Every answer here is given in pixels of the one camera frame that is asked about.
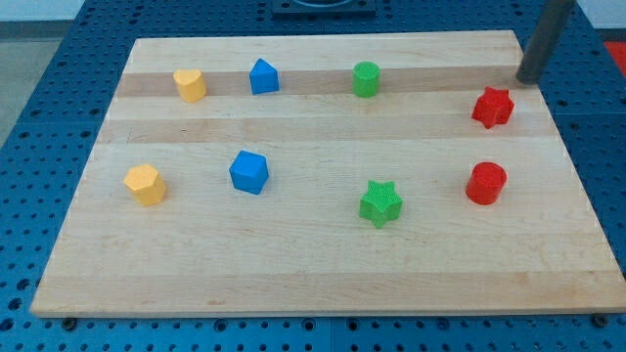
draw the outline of black metal post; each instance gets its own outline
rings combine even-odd
[[[548,0],[535,32],[524,50],[515,77],[523,84],[537,84],[548,59],[555,51],[560,34],[576,0]]]

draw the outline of red cylinder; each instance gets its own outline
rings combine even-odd
[[[505,183],[505,169],[494,162],[480,162],[471,172],[466,195],[475,203],[488,205],[498,200]]]

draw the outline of blue block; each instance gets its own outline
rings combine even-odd
[[[278,91],[278,72],[263,59],[257,60],[250,72],[250,87],[252,94]]]
[[[240,151],[229,169],[233,186],[254,195],[261,193],[269,177],[265,156]]]

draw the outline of yellow heart-shaped block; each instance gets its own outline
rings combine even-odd
[[[174,82],[180,97],[187,103],[194,103],[206,95],[206,83],[199,69],[177,69]]]

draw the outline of green star-shaped block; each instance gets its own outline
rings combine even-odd
[[[371,220],[377,229],[400,217],[402,198],[393,182],[368,181],[368,191],[361,198],[359,216]]]

